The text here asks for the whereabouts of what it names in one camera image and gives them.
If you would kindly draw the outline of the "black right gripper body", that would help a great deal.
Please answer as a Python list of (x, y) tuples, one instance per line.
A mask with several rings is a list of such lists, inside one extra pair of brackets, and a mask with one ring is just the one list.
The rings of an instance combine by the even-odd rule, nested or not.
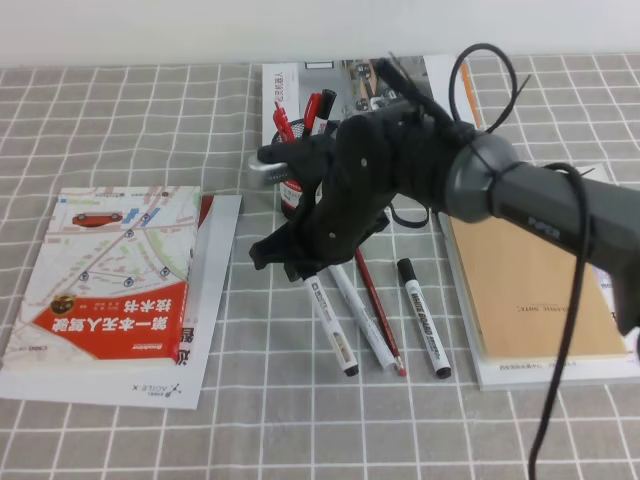
[(317, 187), (302, 187), (293, 227), (308, 251), (329, 265), (343, 263), (377, 231), (391, 202), (391, 155), (384, 149), (335, 149)]

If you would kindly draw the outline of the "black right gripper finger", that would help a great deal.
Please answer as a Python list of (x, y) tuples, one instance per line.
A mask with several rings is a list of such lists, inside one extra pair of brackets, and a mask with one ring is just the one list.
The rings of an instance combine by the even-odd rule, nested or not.
[(291, 282), (298, 279), (306, 281), (310, 277), (316, 276), (326, 268), (328, 264), (319, 260), (297, 259), (284, 262), (284, 270)]
[(249, 256), (258, 270), (269, 264), (283, 264), (293, 270), (318, 270), (320, 266), (293, 227), (280, 227), (254, 243)]

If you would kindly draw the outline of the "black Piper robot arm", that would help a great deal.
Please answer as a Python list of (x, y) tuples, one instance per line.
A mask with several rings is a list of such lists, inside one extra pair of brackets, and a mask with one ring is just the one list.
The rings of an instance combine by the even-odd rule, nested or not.
[(503, 138), (397, 105), (353, 116), (333, 135), (262, 147), (303, 194), (295, 216), (250, 249), (289, 277), (351, 259), (397, 195), (467, 223), (504, 219), (606, 271), (622, 334), (639, 324), (639, 194), (537, 167)]

